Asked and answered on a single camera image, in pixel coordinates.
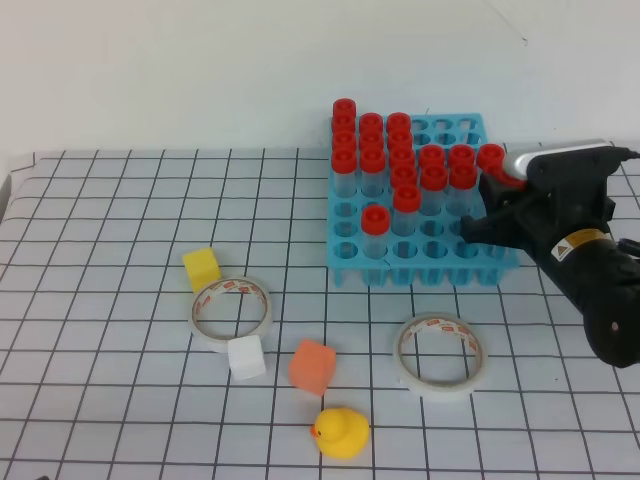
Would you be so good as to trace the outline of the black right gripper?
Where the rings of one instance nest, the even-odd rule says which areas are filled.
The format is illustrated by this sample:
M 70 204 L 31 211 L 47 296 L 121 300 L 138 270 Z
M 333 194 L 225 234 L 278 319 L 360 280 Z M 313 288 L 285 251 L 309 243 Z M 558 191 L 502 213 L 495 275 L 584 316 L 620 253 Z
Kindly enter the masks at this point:
M 614 172 L 613 147 L 519 152 L 517 177 L 527 182 L 524 193 L 520 196 L 519 188 L 482 174 L 479 193 L 491 214 L 462 217 L 460 235 L 469 244 L 521 250 L 612 250 L 608 222 L 614 202 L 607 194 L 607 180 Z M 517 209 L 501 210 L 517 199 Z

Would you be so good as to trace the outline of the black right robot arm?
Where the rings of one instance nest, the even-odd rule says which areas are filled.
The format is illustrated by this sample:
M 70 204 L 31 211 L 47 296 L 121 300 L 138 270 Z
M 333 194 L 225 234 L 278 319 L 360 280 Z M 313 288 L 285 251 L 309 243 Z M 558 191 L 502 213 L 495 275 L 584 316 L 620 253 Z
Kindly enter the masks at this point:
M 525 251 L 583 316 L 603 362 L 639 361 L 639 245 L 610 236 L 608 178 L 637 152 L 606 141 L 513 154 L 479 180 L 486 215 L 465 216 L 468 243 Z

